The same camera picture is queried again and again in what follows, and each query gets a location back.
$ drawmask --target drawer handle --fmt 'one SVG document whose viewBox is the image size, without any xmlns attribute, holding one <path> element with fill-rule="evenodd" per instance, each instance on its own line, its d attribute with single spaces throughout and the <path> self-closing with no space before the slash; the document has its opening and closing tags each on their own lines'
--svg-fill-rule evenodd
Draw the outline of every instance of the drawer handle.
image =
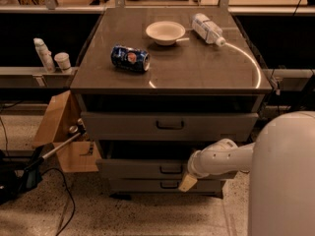
<svg viewBox="0 0 315 236">
<path fill-rule="evenodd" d="M 167 123 L 162 123 L 160 121 L 156 121 L 156 125 L 158 129 L 161 130 L 182 130 L 185 126 L 185 123 L 181 121 L 177 125 L 174 123 L 167 124 Z"/>
<path fill-rule="evenodd" d="M 178 168 L 178 170 L 174 170 L 174 169 L 167 170 L 166 168 L 163 168 L 162 166 L 160 166 L 159 171 L 161 174 L 165 174 L 165 175 L 181 174 L 183 172 L 183 165 L 180 165 L 180 168 Z"/>
<path fill-rule="evenodd" d="M 162 189 L 178 189 L 179 187 L 178 182 L 172 182 L 172 183 L 160 182 L 159 185 Z"/>
</svg>

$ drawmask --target tiled floor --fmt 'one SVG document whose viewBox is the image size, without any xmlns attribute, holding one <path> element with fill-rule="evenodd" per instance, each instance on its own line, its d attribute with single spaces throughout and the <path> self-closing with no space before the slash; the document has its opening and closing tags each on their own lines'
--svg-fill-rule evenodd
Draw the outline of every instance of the tiled floor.
<svg viewBox="0 0 315 236">
<path fill-rule="evenodd" d="M 8 149 L 32 149 L 42 112 L 4 111 L 1 114 Z M 0 125 L 0 148 L 5 149 Z M 41 170 L 59 167 L 50 157 Z M 56 235 L 73 205 L 58 171 L 51 170 L 34 190 L 0 206 L 0 235 Z M 223 187 L 224 198 L 187 194 L 135 194 L 117 200 L 108 194 L 97 173 L 66 174 L 76 210 L 60 233 L 72 235 L 247 235 L 249 175 L 237 173 Z"/>
</svg>

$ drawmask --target blue can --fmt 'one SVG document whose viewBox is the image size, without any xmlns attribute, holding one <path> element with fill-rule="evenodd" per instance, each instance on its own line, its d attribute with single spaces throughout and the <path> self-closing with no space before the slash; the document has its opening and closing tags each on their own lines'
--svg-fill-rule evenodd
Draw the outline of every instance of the blue can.
<svg viewBox="0 0 315 236">
<path fill-rule="evenodd" d="M 150 55 L 145 50 L 116 44 L 111 51 L 111 62 L 117 68 L 134 72 L 146 72 L 150 67 Z"/>
</svg>

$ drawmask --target cabinet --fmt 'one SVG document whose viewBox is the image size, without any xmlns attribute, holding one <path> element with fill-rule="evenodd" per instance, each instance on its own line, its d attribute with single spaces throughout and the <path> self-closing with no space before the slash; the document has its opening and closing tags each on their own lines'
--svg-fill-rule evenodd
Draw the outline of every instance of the cabinet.
<svg viewBox="0 0 315 236">
<path fill-rule="evenodd" d="M 207 45 L 190 30 L 196 13 L 223 28 L 226 46 Z M 156 45 L 145 35 L 156 21 L 181 24 L 189 41 Z M 110 52 L 117 43 L 146 49 L 150 70 L 114 68 Z M 179 192 L 191 152 L 222 138 L 246 142 L 270 91 L 232 17 L 220 7 L 107 9 L 71 84 L 101 153 L 99 174 L 118 194 Z M 233 176 L 210 176 L 189 193 L 218 195 Z"/>
</svg>

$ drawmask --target bottle cap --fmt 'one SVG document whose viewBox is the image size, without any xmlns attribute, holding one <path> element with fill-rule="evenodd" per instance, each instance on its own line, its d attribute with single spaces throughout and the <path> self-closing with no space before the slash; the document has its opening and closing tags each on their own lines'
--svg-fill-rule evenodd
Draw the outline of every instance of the bottle cap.
<svg viewBox="0 0 315 236">
<path fill-rule="evenodd" d="M 34 38 L 33 39 L 33 43 L 36 45 L 36 46 L 41 46 L 44 44 L 43 40 L 41 38 Z"/>
<path fill-rule="evenodd" d="M 226 44 L 226 40 L 224 37 L 219 37 L 217 40 L 216 40 L 216 45 L 217 46 L 224 46 Z"/>
</svg>

